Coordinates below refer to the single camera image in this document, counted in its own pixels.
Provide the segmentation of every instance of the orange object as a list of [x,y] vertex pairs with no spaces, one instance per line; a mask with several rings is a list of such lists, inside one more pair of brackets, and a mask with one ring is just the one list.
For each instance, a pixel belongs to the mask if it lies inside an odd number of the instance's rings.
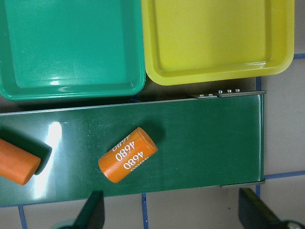
[[0,176],[25,185],[40,161],[39,157],[0,139]]
[[99,167],[113,183],[118,183],[158,150],[140,127],[120,141],[99,160]]

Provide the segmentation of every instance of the blue grout line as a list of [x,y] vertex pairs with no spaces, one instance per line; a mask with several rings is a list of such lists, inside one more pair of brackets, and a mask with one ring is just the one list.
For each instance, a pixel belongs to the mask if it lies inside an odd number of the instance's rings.
[[256,77],[256,81],[255,81],[255,89],[257,91],[261,91],[262,90],[262,77],[261,76],[257,76]]
[[261,197],[261,185],[255,186],[255,193],[259,198]]
[[305,53],[296,53],[294,54],[294,59],[305,59]]
[[148,227],[146,193],[142,193],[142,215],[143,215],[143,228],[144,229],[149,229],[149,227]]
[[305,175],[305,170],[303,171],[296,171],[296,172],[289,172],[289,173],[277,173],[277,174],[269,174],[265,175],[265,179],[276,179],[276,178],[284,178],[284,177],[296,177]]
[[27,221],[26,221],[25,215],[24,215],[23,205],[18,205],[18,210],[19,210],[22,229],[28,229]]

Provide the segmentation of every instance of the orange cylinder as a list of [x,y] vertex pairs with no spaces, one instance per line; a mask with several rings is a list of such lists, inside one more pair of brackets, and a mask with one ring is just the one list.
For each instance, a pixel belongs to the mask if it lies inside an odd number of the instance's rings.
[[33,176],[41,159],[0,139],[0,176],[25,185]]
[[113,183],[118,183],[158,150],[140,127],[120,141],[99,160],[99,167]]

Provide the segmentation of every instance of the printed number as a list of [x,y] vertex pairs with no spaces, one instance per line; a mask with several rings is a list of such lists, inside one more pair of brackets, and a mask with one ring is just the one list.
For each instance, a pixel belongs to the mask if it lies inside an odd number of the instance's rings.
[[138,156],[138,155],[134,155],[132,158],[133,158],[133,160],[135,160],[135,161],[139,161],[139,156]]
[[131,165],[131,166],[134,166],[135,165],[135,161],[133,159],[129,159],[128,160],[128,164]]
[[146,161],[148,158],[149,158],[149,157],[145,158],[143,161],[141,161],[139,164],[137,164],[137,165],[131,170],[131,172],[134,171],[137,167],[139,167],[140,164],[142,164],[142,163],[143,163],[144,161]]
[[125,149],[126,151],[130,151],[130,146],[127,145],[127,146],[124,147],[124,149]]
[[125,163],[123,166],[124,166],[125,169],[130,169],[130,168],[132,167],[132,166],[129,165],[128,163]]
[[134,142],[130,142],[129,145],[134,149]]
[[123,156],[120,154],[120,153],[117,153],[115,155],[115,158],[118,160],[118,161],[122,161],[123,160]]
[[127,156],[127,153],[124,149],[121,149],[120,150],[120,154],[123,156],[123,157],[126,157]]
[[126,139],[128,140],[129,139],[129,136],[128,135],[127,137],[125,137],[122,141],[120,141],[114,148],[112,148],[112,151],[116,151],[118,148],[120,148],[122,146],[122,143],[125,143]]

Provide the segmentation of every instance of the plastic tray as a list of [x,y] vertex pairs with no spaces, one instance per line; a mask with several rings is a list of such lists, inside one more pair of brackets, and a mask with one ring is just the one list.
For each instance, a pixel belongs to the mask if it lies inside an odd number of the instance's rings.
[[142,20],[161,85],[277,74],[294,54],[294,0],[142,0]]
[[0,0],[9,100],[132,95],[144,86],[140,0]]

